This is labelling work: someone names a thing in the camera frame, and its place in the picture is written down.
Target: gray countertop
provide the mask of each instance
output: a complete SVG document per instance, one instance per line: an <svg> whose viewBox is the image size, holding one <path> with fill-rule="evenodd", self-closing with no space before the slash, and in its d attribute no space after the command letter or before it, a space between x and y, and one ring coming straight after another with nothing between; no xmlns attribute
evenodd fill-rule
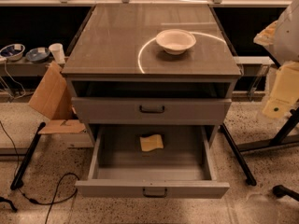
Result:
<svg viewBox="0 0 299 224"><path fill-rule="evenodd" d="M162 30L183 29L196 44L167 54L155 41ZM63 70L68 75L240 76L208 5L99 4Z"/></svg>

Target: drawer handle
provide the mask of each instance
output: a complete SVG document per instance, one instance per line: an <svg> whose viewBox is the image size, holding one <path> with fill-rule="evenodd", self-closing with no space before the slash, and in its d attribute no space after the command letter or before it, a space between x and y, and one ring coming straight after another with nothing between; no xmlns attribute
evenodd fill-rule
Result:
<svg viewBox="0 0 299 224"><path fill-rule="evenodd" d="M162 114L165 111L164 105L161 107L160 110L157 109L147 109L142 107L142 105L139 107L139 111L141 113L147 113L147 114Z"/></svg>
<svg viewBox="0 0 299 224"><path fill-rule="evenodd" d="M162 195L148 195L146 193L146 189L143 189L143 196L145 196L146 198L165 198L167 197L167 189L164 190L164 194Z"/></svg>

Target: bowl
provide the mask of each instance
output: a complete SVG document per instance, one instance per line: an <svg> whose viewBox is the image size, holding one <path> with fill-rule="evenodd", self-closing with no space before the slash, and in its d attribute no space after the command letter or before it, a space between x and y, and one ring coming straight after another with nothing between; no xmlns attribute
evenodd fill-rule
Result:
<svg viewBox="0 0 299 224"><path fill-rule="evenodd" d="M32 63L43 63L50 56L48 48L31 49L26 53L26 59Z"/></svg>
<svg viewBox="0 0 299 224"><path fill-rule="evenodd" d="M7 58L10 61L18 61L25 51L25 46L22 44L11 44L0 50L0 56Z"/></svg>
<svg viewBox="0 0 299 224"><path fill-rule="evenodd" d="M180 29L164 30L157 34L156 42L167 53L179 55L187 49L193 47L196 43L194 35L190 32Z"/></svg>

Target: cardboard box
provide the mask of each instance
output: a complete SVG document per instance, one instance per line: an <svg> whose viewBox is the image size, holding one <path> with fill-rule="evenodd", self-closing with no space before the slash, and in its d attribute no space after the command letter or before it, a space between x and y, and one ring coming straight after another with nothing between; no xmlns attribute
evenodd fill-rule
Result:
<svg viewBox="0 0 299 224"><path fill-rule="evenodd" d="M59 133L71 147L92 147L85 125L72 119L71 95L61 71L62 67L52 62L29 101L29 106L50 119L39 133Z"/></svg>

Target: speckled floor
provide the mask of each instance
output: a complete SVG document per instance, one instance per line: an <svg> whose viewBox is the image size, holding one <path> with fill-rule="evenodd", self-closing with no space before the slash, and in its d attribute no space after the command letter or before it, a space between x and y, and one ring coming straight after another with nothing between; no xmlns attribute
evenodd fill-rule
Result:
<svg viewBox="0 0 299 224"><path fill-rule="evenodd" d="M271 138L285 122L261 119L262 105L263 102L233 102L225 123L237 144ZM3 100L0 120L17 147L28 147L38 124L47 121L26 100L11 104ZM1 129L0 147L12 147ZM216 135L211 150L218 179L231 186L219 200L86 198L78 193L67 202L55 204L48 223L299 223L299 202L272 194L278 184L299 191L299 145L244 153L257 180L255 187L246 184L222 133ZM68 148L57 134L42 136L22 179L21 191L49 203L64 173L86 178L91 156L89 148ZM19 191L10 190L16 165L16 161L0 161L0 196L13 201L19 209L13 213L8 204L0 203L0 223L45 223L48 206L29 203ZM57 198L69 196L74 183L74 177L66 178Z"/></svg>

